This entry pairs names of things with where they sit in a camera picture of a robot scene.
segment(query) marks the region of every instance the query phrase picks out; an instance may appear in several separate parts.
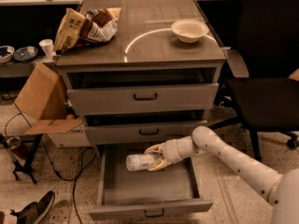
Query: floor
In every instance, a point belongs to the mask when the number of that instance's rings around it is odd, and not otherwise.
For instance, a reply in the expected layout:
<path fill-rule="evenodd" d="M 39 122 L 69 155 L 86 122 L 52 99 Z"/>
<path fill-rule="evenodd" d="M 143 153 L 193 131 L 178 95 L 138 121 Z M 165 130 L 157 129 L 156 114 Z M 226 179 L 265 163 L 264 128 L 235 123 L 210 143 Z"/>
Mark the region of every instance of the floor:
<path fill-rule="evenodd" d="M 8 136 L 24 133 L 28 124 L 18 115 L 19 111 L 10 101 L 0 102 L 0 133 L 6 133 Z M 234 110 L 216 106 L 206 113 L 211 123 L 234 115 Z M 35 122 L 34 119 L 25 117 L 30 123 Z M 242 130 L 240 125 L 219 129 L 217 134 L 228 144 L 252 155 L 249 134 Z M 299 167 L 298 151 L 288 150 L 285 146 L 288 137 L 279 133 L 259 133 L 259 137 L 264 164 L 283 174 Z M 79 220 L 72 201 L 74 181 L 62 180 L 55 174 L 45 148 L 52 165 L 62 178 L 73 179 L 80 171 L 81 155 L 85 148 L 57 148 L 44 135 L 44 142 L 39 146 L 32 164 L 37 184 L 33 184 L 30 177 L 22 173 L 19 173 L 20 180 L 17 181 L 12 174 L 14 165 L 5 149 L 0 146 L 0 210 L 8 214 L 10 209 L 22 209 L 26 204 L 38 201 L 48 190 L 53 190 L 56 193 L 55 203 L 41 223 L 77 224 Z M 88 212 L 97 203 L 101 165 L 99 158 L 93 160 L 93 157 L 93 149 L 85 151 L 83 165 L 89 161 L 92 163 L 83 170 L 75 188 L 76 207 L 83 224 L 94 223 Z M 208 212 L 172 217 L 111 219 L 97 223 L 271 223 L 272 207 L 217 157 L 204 153 L 193 158 L 193 161 L 195 172 L 200 175 L 204 199 L 213 201 L 213 206 Z"/>

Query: chair armrest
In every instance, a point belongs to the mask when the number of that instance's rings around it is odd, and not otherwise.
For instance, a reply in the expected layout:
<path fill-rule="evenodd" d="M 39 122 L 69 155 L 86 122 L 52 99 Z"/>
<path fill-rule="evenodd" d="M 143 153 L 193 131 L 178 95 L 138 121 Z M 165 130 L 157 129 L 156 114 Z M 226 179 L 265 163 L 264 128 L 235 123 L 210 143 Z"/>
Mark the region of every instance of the chair armrest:
<path fill-rule="evenodd" d="M 223 53 L 234 77 L 249 77 L 249 71 L 246 64 L 237 50 L 223 49 Z"/>

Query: paper cup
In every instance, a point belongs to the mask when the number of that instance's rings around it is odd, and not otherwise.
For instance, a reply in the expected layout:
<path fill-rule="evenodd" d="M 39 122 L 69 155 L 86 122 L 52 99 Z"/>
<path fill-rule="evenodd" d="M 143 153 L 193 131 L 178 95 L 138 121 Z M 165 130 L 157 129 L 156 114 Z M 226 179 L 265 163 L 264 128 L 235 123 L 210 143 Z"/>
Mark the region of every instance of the paper cup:
<path fill-rule="evenodd" d="M 51 39 L 44 39 L 39 42 L 39 46 L 44 50 L 48 59 L 52 59 L 56 52 L 53 51 L 54 45 Z"/>

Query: drawer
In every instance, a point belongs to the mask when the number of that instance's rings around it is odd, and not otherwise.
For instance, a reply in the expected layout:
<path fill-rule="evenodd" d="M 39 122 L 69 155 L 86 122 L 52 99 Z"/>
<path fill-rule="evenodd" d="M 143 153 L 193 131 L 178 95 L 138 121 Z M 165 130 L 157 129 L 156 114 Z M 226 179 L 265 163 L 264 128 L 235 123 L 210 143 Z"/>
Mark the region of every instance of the drawer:
<path fill-rule="evenodd" d="M 87 117 L 85 130 L 92 144 L 160 142 L 185 136 L 205 125 L 203 110 Z"/>
<path fill-rule="evenodd" d="M 68 90 L 77 115 L 209 109 L 218 84 Z"/>
<path fill-rule="evenodd" d="M 199 177 L 186 159 L 156 172 L 129 172 L 125 160 L 143 153 L 145 146 L 105 147 L 99 182 L 98 203 L 89 215 L 95 221 L 129 217 L 163 217 L 206 212 L 212 201 L 205 201 Z"/>

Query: shoe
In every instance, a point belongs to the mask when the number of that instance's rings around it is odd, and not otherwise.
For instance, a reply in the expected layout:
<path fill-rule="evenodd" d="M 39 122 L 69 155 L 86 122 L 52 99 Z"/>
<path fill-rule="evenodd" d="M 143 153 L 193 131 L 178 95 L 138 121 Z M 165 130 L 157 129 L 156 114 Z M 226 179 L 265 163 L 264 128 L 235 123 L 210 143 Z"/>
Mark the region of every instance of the shoe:
<path fill-rule="evenodd" d="M 55 193 L 49 191 L 38 203 L 29 203 L 20 212 L 12 211 L 11 215 L 18 218 L 17 224 L 37 224 L 49 212 L 54 200 Z"/>

